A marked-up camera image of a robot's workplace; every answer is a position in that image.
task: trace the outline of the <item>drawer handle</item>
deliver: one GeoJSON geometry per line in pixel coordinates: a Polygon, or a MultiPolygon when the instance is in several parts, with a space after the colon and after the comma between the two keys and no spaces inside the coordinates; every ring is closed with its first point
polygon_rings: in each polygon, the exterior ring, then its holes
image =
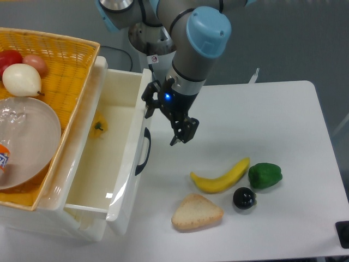
{"type": "Polygon", "coordinates": [[[149,154],[151,153],[151,147],[152,147],[152,138],[151,138],[151,133],[149,131],[148,128],[145,128],[144,130],[144,137],[147,138],[149,140],[149,146],[148,146],[148,153],[147,153],[147,157],[146,160],[144,161],[143,164],[138,165],[136,167],[136,173],[135,175],[138,175],[140,172],[143,171],[143,169],[146,167],[146,164],[148,163],[148,158],[149,158],[149,154]]]}

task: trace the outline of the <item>blue cap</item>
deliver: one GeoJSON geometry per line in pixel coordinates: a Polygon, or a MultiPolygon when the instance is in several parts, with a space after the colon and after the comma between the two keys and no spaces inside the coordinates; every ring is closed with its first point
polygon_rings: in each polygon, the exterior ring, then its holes
{"type": "Polygon", "coordinates": [[[225,50],[231,34],[228,18],[212,7],[198,7],[186,23],[190,44],[202,56],[217,58],[225,50]]]}

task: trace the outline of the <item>black object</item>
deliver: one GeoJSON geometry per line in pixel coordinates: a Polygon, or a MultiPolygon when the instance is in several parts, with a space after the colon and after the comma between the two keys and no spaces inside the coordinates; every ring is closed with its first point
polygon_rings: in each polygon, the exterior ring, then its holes
{"type": "Polygon", "coordinates": [[[135,176],[139,175],[140,172],[143,171],[143,169],[146,167],[147,163],[148,163],[148,159],[149,159],[149,155],[151,153],[151,147],[152,147],[152,138],[151,138],[151,132],[149,131],[148,128],[144,129],[144,137],[147,138],[149,140],[149,146],[148,146],[148,152],[147,152],[147,157],[146,160],[144,161],[143,164],[138,165],[136,167],[136,171],[135,171],[135,176]]]}
{"type": "Polygon", "coordinates": [[[342,248],[349,248],[349,221],[340,221],[336,223],[337,234],[342,248]]]}
{"type": "Polygon", "coordinates": [[[240,187],[234,193],[233,203],[239,209],[249,209],[256,203],[256,194],[247,187],[240,187]]]}
{"type": "Polygon", "coordinates": [[[188,116],[188,110],[197,95],[185,96],[174,91],[172,89],[174,83],[175,80],[170,78],[161,86],[159,80],[155,80],[147,85],[142,95],[142,100],[146,102],[147,107],[145,118],[151,117],[154,110],[158,108],[170,120],[174,131],[171,146],[178,141],[187,143],[191,140],[199,124],[197,119],[188,116]],[[157,100],[153,98],[155,93],[158,95],[157,100]]]}
{"type": "Polygon", "coordinates": [[[223,0],[219,0],[219,12],[223,13],[223,9],[224,9],[224,3],[223,0]]]}

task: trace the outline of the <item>wicker basket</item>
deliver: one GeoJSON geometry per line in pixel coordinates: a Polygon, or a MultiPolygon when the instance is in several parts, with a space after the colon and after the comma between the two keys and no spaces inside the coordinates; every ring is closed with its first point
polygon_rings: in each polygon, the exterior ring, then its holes
{"type": "MultiPolygon", "coordinates": [[[[54,109],[62,127],[51,163],[26,183],[0,191],[0,205],[35,210],[56,169],[100,45],[64,35],[0,27],[0,51],[8,49],[17,50],[23,57],[35,54],[45,60],[49,68],[41,80],[45,96],[35,98],[54,109]]],[[[0,82],[0,99],[10,96],[0,82]]]]}

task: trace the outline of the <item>plate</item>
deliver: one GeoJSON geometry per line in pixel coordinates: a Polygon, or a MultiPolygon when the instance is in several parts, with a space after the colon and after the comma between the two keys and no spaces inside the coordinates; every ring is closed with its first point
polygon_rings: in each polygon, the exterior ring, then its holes
{"type": "MultiPolygon", "coordinates": [[[[0,190],[25,183],[50,162],[61,139],[61,124],[55,111],[35,98],[13,98],[25,107],[25,120],[12,132],[10,158],[0,176],[0,190]]],[[[0,108],[6,103],[0,101],[0,108]]]]}

